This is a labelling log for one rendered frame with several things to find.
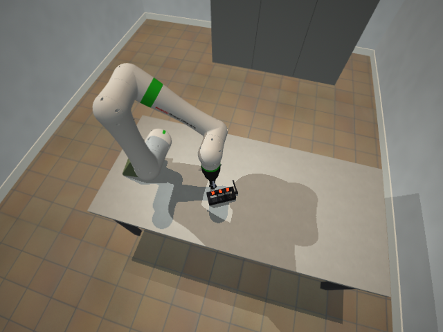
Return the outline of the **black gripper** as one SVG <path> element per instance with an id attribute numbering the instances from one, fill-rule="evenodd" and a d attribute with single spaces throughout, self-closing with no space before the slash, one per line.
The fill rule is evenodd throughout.
<path id="1" fill-rule="evenodd" d="M 205 175 L 204 175 L 204 176 L 205 176 Z M 205 176 L 205 177 L 209 180 L 209 182 L 210 182 L 210 185 L 209 185 L 210 191 L 215 190 L 215 188 L 217 187 L 216 184 L 215 184 L 215 181 L 216 181 L 216 178 L 217 178 L 218 176 L 219 176 L 219 175 L 216 175 L 216 176 L 214 176 L 214 177 L 207 177 L 207 176 Z"/>

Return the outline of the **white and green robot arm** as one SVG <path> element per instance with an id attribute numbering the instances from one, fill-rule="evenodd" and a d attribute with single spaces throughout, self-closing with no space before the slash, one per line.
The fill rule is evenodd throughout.
<path id="1" fill-rule="evenodd" d="M 161 171 L 172 144 L 170 134 L 154 129 L 144 140 L 132 115 L 134 100 L 189 126 L 204 138 L 198 151 L 202 173 L 220 173 L 227 126 L 198 110 L 134 64 L 121 64 L 93 101 L 97 121 L 115 138 L 140 179 L 151 181 Z M 151 152 L 149 151 L 151 150 Z"/>

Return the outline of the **black power strip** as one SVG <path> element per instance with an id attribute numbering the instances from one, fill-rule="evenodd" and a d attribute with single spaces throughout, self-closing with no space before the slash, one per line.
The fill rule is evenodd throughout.
<path id="1" fill-rule="evenodd" d="M 234 180 L 233 180 L 233 185 L 234 185 L 236 191 L 234 191 L 233 186 L 232 186 L 232 187 L 227 187 L 227 188 L 223 188 L 220 190 L 206 192 L 209 205 L 215 205 L 218 203 L 223 203 L 223 202 L 235 200 L 236 194 L 238 194 L 238 191 L 236 189 Z"/>

